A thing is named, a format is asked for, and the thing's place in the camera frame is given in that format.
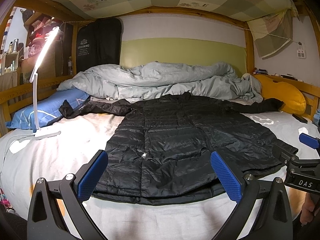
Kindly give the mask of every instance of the white bed sheet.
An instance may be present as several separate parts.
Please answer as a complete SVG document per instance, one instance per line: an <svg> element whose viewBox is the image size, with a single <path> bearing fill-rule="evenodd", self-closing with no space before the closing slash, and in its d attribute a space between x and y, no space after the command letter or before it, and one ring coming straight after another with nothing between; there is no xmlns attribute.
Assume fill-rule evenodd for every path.
<svg viewBox="0 0 320 240"><path fill-rule="evenodd" d="M270 128L279 139L297 147L300 158L319 158L316 150L300 143L298 139L299 129L303 128L311 136L319 137L317 127L310 121L303 124L284 112L245 115ZM9 150L1 174L1 184L17 213L27 219L33 185L39 177L50 181L62 179L70 172L75 173L97 150L105 148L122 119L111 114L87 114L71 120L62 119L54 124L60 126L59 136L31 141L17 153ZM3 159L6 141L23 133L27 132L16 129L1 138L0 160ZM265 179L272 180L276 176L284 178L285 167ZM296 216L303 193L288 189L288 194L293 216ZM260 203L257 200L239 237L249 232ZM196 203L165 206L115 203L91 197L84 206L109 240L208 240L217 233L235 204L224 193ZM59 201L59 205L71 233L80 238L63 202Z"/></svg>

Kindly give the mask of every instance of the plastic bottle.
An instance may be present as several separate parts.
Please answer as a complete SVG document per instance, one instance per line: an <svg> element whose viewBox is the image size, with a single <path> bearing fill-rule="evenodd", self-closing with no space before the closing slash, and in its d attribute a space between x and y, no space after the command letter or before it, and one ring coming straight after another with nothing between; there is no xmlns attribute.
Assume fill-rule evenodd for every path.
<svg viewBox="0 0 320 240"><path fill-rule="evenodd" d="M12 41L10 42L8 53L12 53Z"/></svg>
<svg viewBox="0 0 320 240"><path fill-rule="evenodd" d="M68 60L68 70L69 70L69 76L72 76L73 75L73 69L72 69L72 59L71 59L71 57L69 57L69 60Z"/></svg>

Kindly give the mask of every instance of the wooden bed frame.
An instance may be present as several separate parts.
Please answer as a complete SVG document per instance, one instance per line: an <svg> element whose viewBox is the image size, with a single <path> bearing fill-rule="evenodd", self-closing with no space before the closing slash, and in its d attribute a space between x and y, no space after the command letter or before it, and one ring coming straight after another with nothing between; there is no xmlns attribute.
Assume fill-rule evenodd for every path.
<svg viewBox="0 0 320 240"><path fill-rule="evenodd" d="M320 54L320 31L319 31L319 25L312 14L312 12L308 9L308 7L305 5L303 0L293 0L295 4L298 7L298 11L301 14L306 14L310 16L311 23L313 25L316 40L318 44L319 54ZM52 0L16 0L13 6L17 7L24 7L27 9L35 10L39 13L47 14L52 17L55 17L61 21L69 22L73 25L73 35L72 35L72 61L73 61L73 73L76 73L76 38L77 33L79 29L90 22L93 22L93 20L85 20L81 18L79 15L73 13L71 10L63 6L62 4L52 1ZM234 26L243 28L244 30L244 36L245 36L245 44L246 44L246 68L248 73L253 73L254 71L254 46L253 46L253 38L251 32L248 30L248 24L246 22L242 22L239 20L232 19L230 17L192 9L192 8L164 8L164 7L149 7L145 9L140 9L131 13L127 13L124 15L133 15L133 14L144 14L144 13L174 13L174 14L187 14L187 15L193 15L193 16L199 16L199 17L206 17L210 19L215 19L218 21L222 21L225 23L232 24ZM0 23L0 34L4 33L7 20L9 19L10 11L7 13L7 15L4 17L4 20ZM309 118L310 120L313 119L313 115L315 114L319 98L320 98L320 88L315 87L303 82L298 82L294 80L289 80L281 77L275 77L275 76L269 76L273 80L280 82L284 81L287 83L290 83L294 85L296 88L298 88L301 92L305 94L306 102L308 104L306 112L303 114L304 117ZM56 85L59 85L62 81L71 78L71 76L61 76L56 78L50 78L45 80L39 80L38 81L38 87L39 90L47 88L44 92L39 92L38 94L38 100L44 99L52 95L56 91ZM13 87L9 90L5 90L0 92L0 108L2 108L3 116L0 116L1 118L4 118L5 121L11 120L11 115L32 103L32 97L22 98L21 96L26 95L28 93L32 92L32 84L24 84L17 87ZM12 99L16 98L16 102L9 103L9 101L12 101Z"/></svg>

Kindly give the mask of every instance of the lit led lamp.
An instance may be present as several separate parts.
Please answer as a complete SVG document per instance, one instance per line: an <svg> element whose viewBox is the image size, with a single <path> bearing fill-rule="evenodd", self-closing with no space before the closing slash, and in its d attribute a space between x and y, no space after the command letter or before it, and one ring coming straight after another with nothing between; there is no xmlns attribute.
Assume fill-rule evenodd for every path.
<svg viewBox="0 0 320 240"><path fill-rule="evenodd" d="M34 117L35 117L35 125L36 125L36 134L35 137L51 137L55 136L61 133L61 131L58 129L56 125L54 126L47 126L47 127L40 127L39 126L39 119L38 119L38 108L37 108L37 83L38 83L38 73L37 70L40 67L44 56L47 54L48 49L52 42L54 41L55 37L57 36L59 32L59 27L54 27L52 31L50 32L47 41L45 42L38 59L36 61L35 67L33 68L31 77L30 77L30 83L33 83L33 111L34 111Z"/></svg>

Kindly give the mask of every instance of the human hand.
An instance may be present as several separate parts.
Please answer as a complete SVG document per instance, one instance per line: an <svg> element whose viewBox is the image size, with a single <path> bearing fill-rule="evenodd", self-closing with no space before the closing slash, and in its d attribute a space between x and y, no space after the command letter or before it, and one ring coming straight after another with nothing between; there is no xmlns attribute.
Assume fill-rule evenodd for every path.
<svg viewBox="0 0 320 240"><path fill-rule="evenodd" d="M300 222L302 225L310 223L313 220L314 215L316 215L319 212L319 209L318 209L313 215L312 212L314 208L315 208L315 204L313 203L310 197L310 193L306 193L304 204L302 205L302 208L301 208Z"/></svg>

